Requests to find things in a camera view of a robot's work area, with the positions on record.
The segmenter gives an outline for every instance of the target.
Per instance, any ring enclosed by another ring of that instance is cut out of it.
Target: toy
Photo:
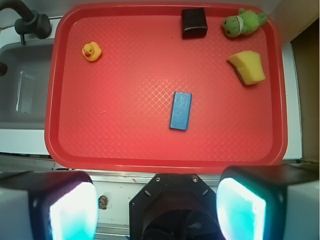
[[[170,128],[187,130],[189,124],[192,94],[186,92],[174,92]]]
[[[101,52],[102,52],[101,48],[94,41],[87,43],[82,48],[83,56],[85,57],[85,59],[87,59],[90,62],[97,60],[99,58],[99,56],[101,55]]]
[[[222,27],[225,34],[230,38],[239,35],[249,35],[256,31],[260,26],[268,20],[268,15],[264,12],[256,14],[254,11],[243,8],[239,9],[239,15],[229,16],[223,19]]]

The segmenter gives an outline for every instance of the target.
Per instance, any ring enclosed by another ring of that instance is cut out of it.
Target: blue block
[[[186,92],[174,92],[170,128],[187,130],[190,116],[192,94]]]

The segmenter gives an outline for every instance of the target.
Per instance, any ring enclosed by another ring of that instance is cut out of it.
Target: rubber duck
[[[101,48],[99,47],[98,43],[92,41],[90,43],[87,43],[82,48],[82,54],[90,62],[93,62],[99,58],[101,55]]]

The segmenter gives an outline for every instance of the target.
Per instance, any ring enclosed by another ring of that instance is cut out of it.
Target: sink basin
[[[8,68],[0,76],[0,129],[45,129],[53,45],[53,39],[42,39],[0,49]]]

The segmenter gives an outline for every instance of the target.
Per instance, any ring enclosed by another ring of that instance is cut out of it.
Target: green plush toy
[[[256,14],[254,11],[243,8],[239,9],[239,15],[226,17],[222,21],[225,34],[230,38],[239,35],[249,35],[256,31],[268,20],[268,15],[264,12]]]

